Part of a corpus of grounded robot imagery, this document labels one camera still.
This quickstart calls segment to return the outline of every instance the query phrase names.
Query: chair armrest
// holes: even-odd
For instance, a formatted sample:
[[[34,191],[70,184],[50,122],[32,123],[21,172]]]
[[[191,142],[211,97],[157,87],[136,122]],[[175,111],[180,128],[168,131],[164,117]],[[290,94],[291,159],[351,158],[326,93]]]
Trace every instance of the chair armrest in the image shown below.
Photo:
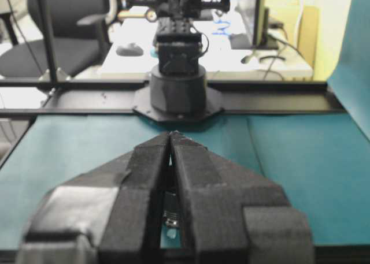
[[[4,21],[6,31],[8,32],[10,41],[12,42],[13,46],[16,46],[18,44],[17,36],[14,31],[14,28],[12,26],[12,22],[10,20],[10,17],[12,16],[11,12],[1,13],[0,18]]]
[[[95,27],[95,34],[99,42],[101,62],[104,61],[112,45],[109,41],[108,26],[106,25],[105,18],[105,14],[92,14],[90,16],[81,18],[77,22],[78,26],[93,25]]]

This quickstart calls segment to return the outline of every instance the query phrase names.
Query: black cylindrical base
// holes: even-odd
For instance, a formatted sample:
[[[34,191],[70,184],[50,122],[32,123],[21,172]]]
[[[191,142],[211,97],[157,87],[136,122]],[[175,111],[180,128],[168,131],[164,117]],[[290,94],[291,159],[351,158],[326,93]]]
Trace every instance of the black cylindrical base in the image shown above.
[[[158,65],[151,71],[150,102],[158,110],[174,114],[200,113],[206,109],[206,70],[194,76],[166,76]]]

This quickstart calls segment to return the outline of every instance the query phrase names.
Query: teal surface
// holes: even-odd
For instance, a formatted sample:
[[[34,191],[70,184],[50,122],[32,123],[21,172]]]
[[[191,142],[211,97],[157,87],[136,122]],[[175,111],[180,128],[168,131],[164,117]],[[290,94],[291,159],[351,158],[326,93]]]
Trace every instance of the teal surface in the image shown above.
[[[162,227],[161,248],[180,248],[180,231],[175,228]]]
[[[370,3],[352,0],[341,56],[328,83],[370,139]]]
[[[48,190],[174,129],[281,184],[316,245],[370,244],[370,142],[347,114],[217,116],[171,127],[137,116],[41,116],[0,170],[0,250],[17,248]]]
[[[264,174],[308,216],[315,245],[370,244],[370,142],[350,116],[249,119]]]

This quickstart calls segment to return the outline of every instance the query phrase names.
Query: wall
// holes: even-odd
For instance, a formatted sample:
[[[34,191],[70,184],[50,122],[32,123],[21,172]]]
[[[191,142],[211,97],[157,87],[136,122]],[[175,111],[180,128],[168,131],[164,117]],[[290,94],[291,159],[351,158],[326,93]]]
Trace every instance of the wall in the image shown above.
[[[302,0],[320,10],[314,80],[327,80],[341,52],[351,0]]]
[[[17,19],[22,17],[27,12],[26,0],[10,0],[14,11],[16,12]],[[0,13],[8,12],[8,2],[6,0],[0,0]]]

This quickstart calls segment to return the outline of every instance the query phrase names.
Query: black office chair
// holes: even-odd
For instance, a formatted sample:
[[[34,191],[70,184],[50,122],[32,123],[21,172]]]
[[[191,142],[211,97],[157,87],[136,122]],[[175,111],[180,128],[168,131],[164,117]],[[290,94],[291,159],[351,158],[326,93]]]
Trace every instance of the black office chair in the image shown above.
[[[48,0],[48,3],[57,66],[73,77],[100,63],[110,47],[107,23],[109,25],[117,16],[117,0]],[[28,11],[42,31],[36,0],[28,0]],[[8,24],[7,30],[13,43],[13,48],[0,56],[0,75],[40,77],[42,74],[26,44],[17,43],[13,28],[9,26],[10,15],[0,17]],[[29,42],[29,45],[45,72],[47,60],[43,40]]]

